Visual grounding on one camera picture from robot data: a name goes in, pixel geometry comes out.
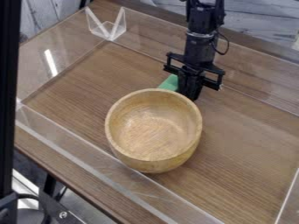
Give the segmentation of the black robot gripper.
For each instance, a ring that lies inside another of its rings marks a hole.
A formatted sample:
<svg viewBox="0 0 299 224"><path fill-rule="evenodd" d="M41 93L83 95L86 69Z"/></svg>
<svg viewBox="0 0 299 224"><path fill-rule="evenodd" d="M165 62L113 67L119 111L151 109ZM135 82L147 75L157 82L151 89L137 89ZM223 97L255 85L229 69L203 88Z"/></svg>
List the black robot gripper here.
<svg viewBox="0 0 299 224"><path fill-rule="evenodd" d="M186 33L183 54L169 52L163 70L178 76L178 92L197 101L202 88L221 89L225 70L214 65L215 54L226 54L218 50L219 31L201 34Z"/></svg>

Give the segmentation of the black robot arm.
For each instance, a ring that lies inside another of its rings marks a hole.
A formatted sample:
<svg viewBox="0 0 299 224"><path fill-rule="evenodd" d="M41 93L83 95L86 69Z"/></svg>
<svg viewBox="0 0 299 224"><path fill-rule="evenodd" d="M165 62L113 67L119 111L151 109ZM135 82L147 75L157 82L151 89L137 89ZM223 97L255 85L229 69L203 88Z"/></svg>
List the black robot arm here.
<svg viewBox="0 0 299 224"><path fill-rule="evenodd" d="M214 64L218 50L219 28L225 24L225 0L203 3L201 0L186 2L186 45L183 54L169 52L163 70L178 76L178 92L197 101L202 88L221 89L225 70Z"/></svg>

